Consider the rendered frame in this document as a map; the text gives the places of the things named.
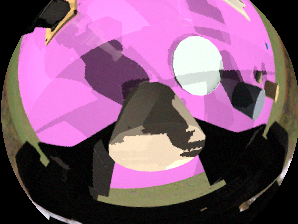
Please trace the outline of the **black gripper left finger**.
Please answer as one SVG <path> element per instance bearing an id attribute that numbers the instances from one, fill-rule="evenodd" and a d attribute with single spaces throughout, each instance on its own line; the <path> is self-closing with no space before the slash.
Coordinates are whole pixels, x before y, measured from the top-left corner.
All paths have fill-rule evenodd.
<path id="1" fill-rule="evenodd" d="M 109 197 L 110 183 L 112 183 L 110 180 L 112 180 L 116 161 L 109 156 L 108 145 L 114 127 L 116 127 L 116 121 L 73 147 L 51 145 L 43 141 L 37 145 L 49 161 L 68 169 L 82 183 L 96 190 L 100 196 Z"/>

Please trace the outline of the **tan cylinder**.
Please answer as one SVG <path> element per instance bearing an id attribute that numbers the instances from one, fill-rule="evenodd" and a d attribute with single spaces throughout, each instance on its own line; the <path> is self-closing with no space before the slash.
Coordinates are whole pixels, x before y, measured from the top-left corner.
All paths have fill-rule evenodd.
<path id="1" fill-rule="evenodd" d="M 265 89 L 265 97 L 267 97 L 267 99 L 271 99 L 274 101 L 277 101 L 277 93 L 278 93 L 278 84 L 274 83 L 274 81 L 265 81 L 265 87 L 263 87 L 263 89 Z"/>

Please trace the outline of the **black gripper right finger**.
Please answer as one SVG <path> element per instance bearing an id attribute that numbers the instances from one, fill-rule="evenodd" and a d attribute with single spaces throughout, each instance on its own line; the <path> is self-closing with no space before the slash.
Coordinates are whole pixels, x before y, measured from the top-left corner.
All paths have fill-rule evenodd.
<path id="1" fill-rule="evenodd" d="M 205 175 L 208 177 L 209 185 L 220 183 L 222 176 L 225 176 L 239 157 L 245 153 L 246 148 L 255 139 L 265 132 L 266 124 L 253 127 L 241 132 L 231 132 L 230 129 L 220 128 L 218 125 L 210 124 L 209 121 L 202 121 L 194 117 L 201 131 L 205 135 L 205 147 L 198 153 L 198 159 L 204 165 Z"/>

